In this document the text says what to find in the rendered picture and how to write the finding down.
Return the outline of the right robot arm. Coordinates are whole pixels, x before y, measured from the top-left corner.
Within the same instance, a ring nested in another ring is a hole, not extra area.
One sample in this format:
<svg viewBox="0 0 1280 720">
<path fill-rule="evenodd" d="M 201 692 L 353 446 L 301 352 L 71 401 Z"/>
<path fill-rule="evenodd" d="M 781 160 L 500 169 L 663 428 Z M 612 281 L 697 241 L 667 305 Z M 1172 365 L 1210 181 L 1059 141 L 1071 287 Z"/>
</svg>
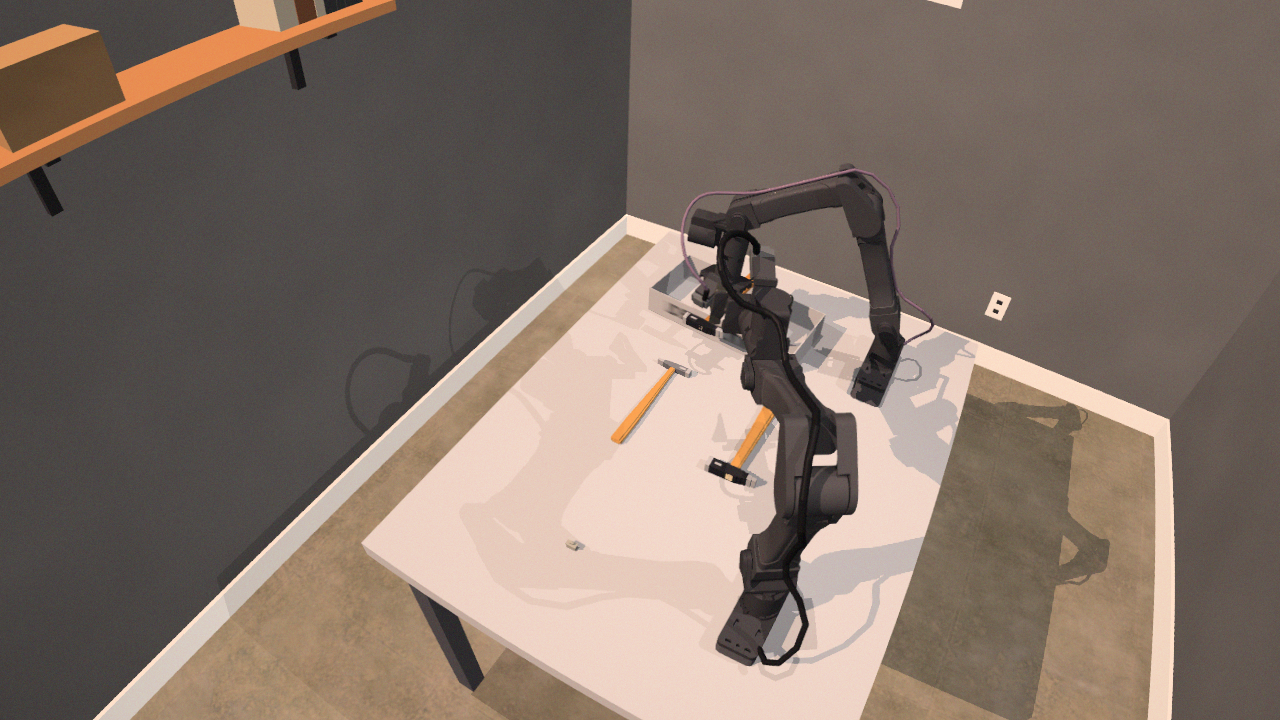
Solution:
<svg viewBox="0 0 1280 720">
<path fill-rule="evenodd" d="M 840 178 L 844 176 L 849 178 Z M 860 173 L 854 170 L 844 176 L 829 176 L 756 195 L 735 195 L 726 215 L 698 209 L 691 219 L 687 241 L 716 249 L 722 231 L 724 234 L 730 231 L 748 232 L 781 217 L 844 206 L 852 238 L 856 237 L 861 252 L 869 292 L 870 331 L 876 334 L 874 345 L 870 345 L 855 380 L 883 393 L 906 341 L 900 334 L 901 307 L 893 287 L 886 233 L 883 234 L 883 199 Z"/>
</svg>

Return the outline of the black hammer with wooden handle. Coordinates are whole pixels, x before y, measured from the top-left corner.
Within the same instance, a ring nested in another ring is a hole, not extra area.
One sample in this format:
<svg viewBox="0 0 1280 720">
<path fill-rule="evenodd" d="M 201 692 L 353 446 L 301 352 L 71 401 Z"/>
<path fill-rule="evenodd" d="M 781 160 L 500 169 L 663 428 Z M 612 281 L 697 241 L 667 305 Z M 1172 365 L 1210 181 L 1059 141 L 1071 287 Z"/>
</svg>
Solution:
<svg viewBox="0 0 1280 720">
<path fill-rule="evenodd" d="M 769 427 L 773 418 L 774 414 L 763 406 L 762 413 L 756 416 L 756 421 L 754 421 L 751 430 L 749 430 L 746 438 L 739 448 L 739 452 L 735 455 L 733 461 L 728 464 L 709 456 L 707 459 L 704 471 L 709 471 L 716 477 L 721 477 L 741 486 L 751 487 L 755 478 L 749 475 L 746 471 L 742 471 L 740 468 L 742 466 L 742 462 L 746 461 L 749 454 L 753 452 L 753 448 L 762 438 L 765 428 Z"/>
</svg>

